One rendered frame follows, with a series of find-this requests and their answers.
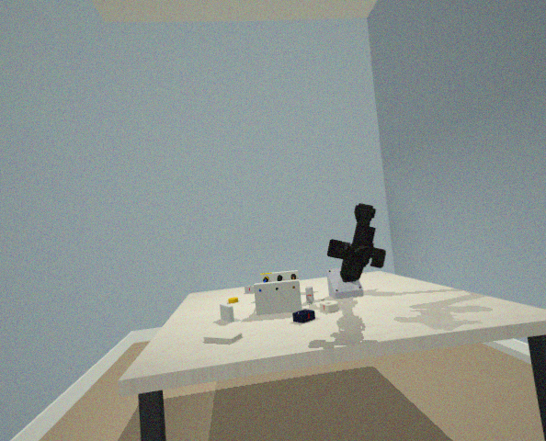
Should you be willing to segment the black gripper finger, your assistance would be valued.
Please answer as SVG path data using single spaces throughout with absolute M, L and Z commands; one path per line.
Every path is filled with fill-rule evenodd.
M 350 243 L 346 243 L 346 242 L 341 243 L 340 251 L 339 251 L 339 258 L 340 259 L 347 260 L 349 246 L 350 246 Z
M 358 259 L 360 264 L 366 265 L 369 261 L 370 247 L 361 245 L 353 252 L 353 255 Z

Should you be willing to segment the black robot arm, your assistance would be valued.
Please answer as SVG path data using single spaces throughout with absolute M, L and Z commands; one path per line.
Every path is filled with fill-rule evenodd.
M 370 221 L 374 218 L 375 210 L 371 205 L 358 204 L 355 207 L 355 218 L 357 221 L 353 244 L 370 247 L 370 254 L 373 253 L 373 236 L 375 228 L 370 227 Z M 366 265 L 351 260 L 343 260 L 340 276 L 343 282 L 356 281 L 360 278 L 363 267 Z

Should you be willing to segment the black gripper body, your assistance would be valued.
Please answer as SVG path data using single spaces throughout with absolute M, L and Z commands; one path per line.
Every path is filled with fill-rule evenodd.
M 329 242 L 327 255 L 330 257 L 339 258 L 341 243 L 342 241 L 331 239 Z M 353 255 L 353 252 L 356 249 L 358 249 L 360 246 L 361 245 L 357 245 L 353 243 L 349 246 L 347 260 L 358 262 L 358 259 Z M 386 251 L 384 249 L 373 247 L 373 253 L 370 254 L 369 256 L 369 260 L 371 258 L 370 266 L 382 268 L 384 266 L 385 256 L 386 256 Z

